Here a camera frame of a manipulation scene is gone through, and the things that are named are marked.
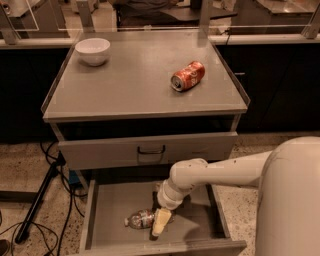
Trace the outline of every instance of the terrazzo floor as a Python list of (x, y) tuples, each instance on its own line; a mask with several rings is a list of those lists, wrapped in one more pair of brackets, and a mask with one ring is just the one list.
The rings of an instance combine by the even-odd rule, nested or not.
[[(240, 134), (230, 158), (273, 150), (282, 142), (300, 136), (320, 136), (320, 131)], [(46, 149), (49, 145), (49, 142), (44, 143), (43, 148)], [(56, 144), (49, 153), (57, 156)], [(36, 192), (48, 168), (49, 164), (39, 143), (0, 145), (0, 191)], [(257, 190), (224, 186), (217, 188), (232, 239), (247, 242), (247, 248), (240, 255), (253, 256)], [(72, 211), (61, 243), (60, 255), (79, 252), (83, 225), (81, 214), (85, 214), (86, 198), (76, 198), (75, 202), (72, 203)], [(68, 214), (69, 203), (70, 194), (62, 185), (60, 177), (57, 176), (51, 181), (34, 222), (52, 229), (60, 236)], [(17, 226), (14, 225), (24, 220), (30, 205), (29, 203), (0, 202), (2, 213), (0, 239), (5, 238), (11, 241), (15, 238)], [(44, 231), (44, 234), (49, 248), (52, 248), (56, 243), (55, 236), (48, 231)], [(48, 251), (42, 233), (37, 226), (31, 225), (28, 238), (20, 244), (13, 242), (13, 254), (9, 255), (42, 256)], [(54, 250), (53, 255), (58, 255), (57, 249)]]

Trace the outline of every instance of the bowl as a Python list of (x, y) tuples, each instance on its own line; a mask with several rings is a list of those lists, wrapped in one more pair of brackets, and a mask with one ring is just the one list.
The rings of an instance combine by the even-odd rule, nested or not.
[(103, 38), (89, 38), (76, 44), (79, 59), (90, 66), (100, 66), (110, 58), (110, 42)]

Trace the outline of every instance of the open drawer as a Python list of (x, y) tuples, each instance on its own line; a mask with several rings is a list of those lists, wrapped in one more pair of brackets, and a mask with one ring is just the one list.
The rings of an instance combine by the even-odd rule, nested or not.
[(236, 132), (62, 141), (59, 148), (73, 170), (228, 158)]
[(232, 256), (246, 247), (245, 241), (231, 240), (218, 194), (211, 185), (200, 186), (185, 198), (174, 221), (156, 241), (150, 239), (150, 229), (125, 227), (124, 219), (132, 213), (151, 209), (157, 181), (130, 178), (125, 182), (123, 176), (113, 183), (110, 177), (115, 176), (91, 180), (80, 255)]

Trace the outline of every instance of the drawer handle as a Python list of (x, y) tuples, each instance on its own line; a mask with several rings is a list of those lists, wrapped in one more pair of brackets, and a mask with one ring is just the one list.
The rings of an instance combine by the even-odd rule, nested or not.
[(156, 155), (156, 154), (163, 154), (166, 151), (166, 146), (163, 145), (162, 149), (160, 150), (150, 150), (150, 151), (142, 151), (140, 147), (138, 147), (138, 153), (141, 155)]

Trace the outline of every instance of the red can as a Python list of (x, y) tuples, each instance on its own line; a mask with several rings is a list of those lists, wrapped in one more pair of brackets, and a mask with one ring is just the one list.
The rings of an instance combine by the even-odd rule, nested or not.
[(200, 82), (204, 77), (205, 68), (199, 61), (192, 61), (187, 67), (173, 74), (171, 86), (178, 92), (186, 91)]

